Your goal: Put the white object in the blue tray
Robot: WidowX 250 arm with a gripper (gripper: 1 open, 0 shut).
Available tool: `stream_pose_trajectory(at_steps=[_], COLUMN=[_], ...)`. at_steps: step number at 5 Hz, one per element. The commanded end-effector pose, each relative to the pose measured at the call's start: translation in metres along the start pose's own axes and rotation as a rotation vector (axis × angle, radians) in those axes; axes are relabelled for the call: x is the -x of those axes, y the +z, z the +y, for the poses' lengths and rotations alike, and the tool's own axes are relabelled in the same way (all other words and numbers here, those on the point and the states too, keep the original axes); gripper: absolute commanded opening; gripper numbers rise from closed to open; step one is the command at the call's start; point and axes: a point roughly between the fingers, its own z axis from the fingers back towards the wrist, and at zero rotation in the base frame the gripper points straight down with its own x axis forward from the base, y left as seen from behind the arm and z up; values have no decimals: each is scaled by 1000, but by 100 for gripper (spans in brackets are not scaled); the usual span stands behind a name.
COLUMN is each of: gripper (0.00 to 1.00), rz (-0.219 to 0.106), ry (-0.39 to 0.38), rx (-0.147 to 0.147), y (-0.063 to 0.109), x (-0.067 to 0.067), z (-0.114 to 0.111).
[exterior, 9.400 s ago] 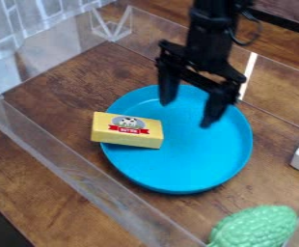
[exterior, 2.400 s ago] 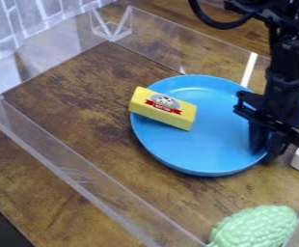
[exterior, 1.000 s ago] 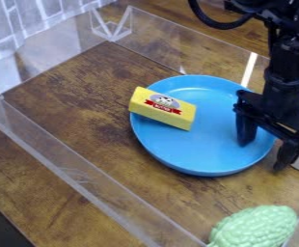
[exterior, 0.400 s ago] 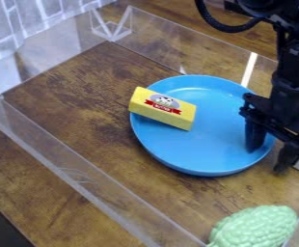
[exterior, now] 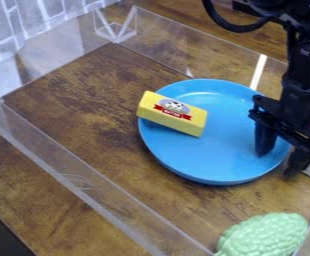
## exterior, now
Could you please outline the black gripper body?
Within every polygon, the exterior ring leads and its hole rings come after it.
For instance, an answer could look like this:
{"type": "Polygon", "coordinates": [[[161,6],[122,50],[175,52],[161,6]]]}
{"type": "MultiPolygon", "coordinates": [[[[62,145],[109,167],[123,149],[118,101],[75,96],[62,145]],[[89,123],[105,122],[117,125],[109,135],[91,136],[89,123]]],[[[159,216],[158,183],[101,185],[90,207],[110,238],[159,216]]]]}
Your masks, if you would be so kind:
{"type": "Polygon", "coordinates": [[[276,130],[277,137],[292,145],[310,150],[310,87],[288,75],[282,78],[282,94],[278,100],[253,96],[254,107],[249,117],[276,130]]]}

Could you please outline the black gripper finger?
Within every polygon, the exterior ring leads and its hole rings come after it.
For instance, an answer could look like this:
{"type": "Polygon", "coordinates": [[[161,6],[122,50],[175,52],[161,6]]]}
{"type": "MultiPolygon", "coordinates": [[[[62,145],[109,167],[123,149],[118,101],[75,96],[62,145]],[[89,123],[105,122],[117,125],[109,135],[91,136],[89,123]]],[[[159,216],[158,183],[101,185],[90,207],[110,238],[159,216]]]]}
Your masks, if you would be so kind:
{"type": "Polygon", "coordinates": [[[310,150],[297,147],[289,157],[288,166],[284,172],[286,177],[293,177],[310,165],[310,150]]]}
{"type": "Polygon", "coordinates": [[[276,130],[256,124],[256,151],[260,157],[265,156],[274,148],[277,141],[276,130]]]}

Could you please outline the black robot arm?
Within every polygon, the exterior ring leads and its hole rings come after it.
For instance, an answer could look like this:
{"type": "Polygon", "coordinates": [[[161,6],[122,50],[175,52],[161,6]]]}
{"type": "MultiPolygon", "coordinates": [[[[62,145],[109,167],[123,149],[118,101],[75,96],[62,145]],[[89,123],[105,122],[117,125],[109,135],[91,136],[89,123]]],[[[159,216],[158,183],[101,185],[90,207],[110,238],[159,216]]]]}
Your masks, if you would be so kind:
{"type": "Polygon", "coordinates": [[[288,70],[282,94],[274,100],[257,95],[249,117],[256,121],[256,150],[266,155],[284,138],[293,146],[285,175],[310,165],[310,0],[245,0],[266,18],[280,19],[288,33],[288,70]]]}

